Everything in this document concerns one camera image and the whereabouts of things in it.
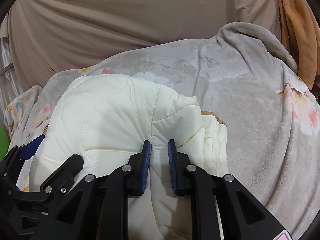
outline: screw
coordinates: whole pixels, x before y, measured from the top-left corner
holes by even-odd
[[[224,176],[224,179],[228,182],[233,182],[235,180],[235,177],[231,174],[227,174],[226,176]]]
[[[188,171],[195,171],[197,169],[197,167],[195,166],[195,165],[193,165],[193,164],[189,164],[188,166],[187,166],[187,170]]]
[[[91,174],[89,174],[89,175],[87,175],[87,176],[84,177],[84,180],[85,180],[86,182],[91,182],[91,181],[94,180],[94,176],[91,175]]]
[[[122,166],[123,171],[131,171],[132,167],[130,165],[124,165]]]
[[[51,191],[52,191],[52,187],[48,186],[48,187],[45,188],[45,192],[46,193],[49,194],[49,193],[51,193]]]

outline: gray fleece blanket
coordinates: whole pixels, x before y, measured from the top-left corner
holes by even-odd
[[[197,96],[227,124],[234,174],[298,239],[320,208],[320,107],[295,74],[297,65],[266,29],[231,23],[211,39],[124,52],[57,73],[16,98],[5,113],[11,147],[46,132],[54,106],[81,75],[119,73]],[[18,185],[28,190],[26,162]]]

